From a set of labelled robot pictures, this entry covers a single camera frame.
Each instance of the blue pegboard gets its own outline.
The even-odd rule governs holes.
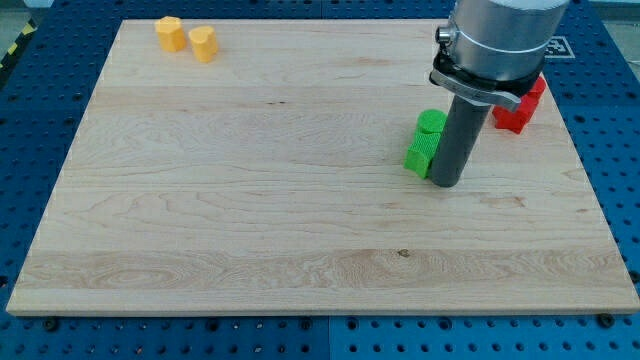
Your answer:
[[[0,91],[0,306],[122,19],[444,18],[453,0],[57,0]],[[545,75],[628,268],[640,271],[640,85],[586,1]],[[640,316],[16,319],[0,359],[640,358]]]

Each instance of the orange block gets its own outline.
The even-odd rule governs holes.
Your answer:
[[[176,52],[187,46],[187,39],[184,36],[182,22],[179,18],[165,16],[156,21],[155,25],[160,47],[164,51]]]
[[[211,26],[199,26],[189,31],[193,55],[198,61],[207,63],[218,52],[216,31]]]

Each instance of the table surface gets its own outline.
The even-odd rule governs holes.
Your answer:
[[[17,315],[568,314],[638,298],[547,92],[489,119],[462,182],[402,168],[436,21],[124,21],[8,310]]]

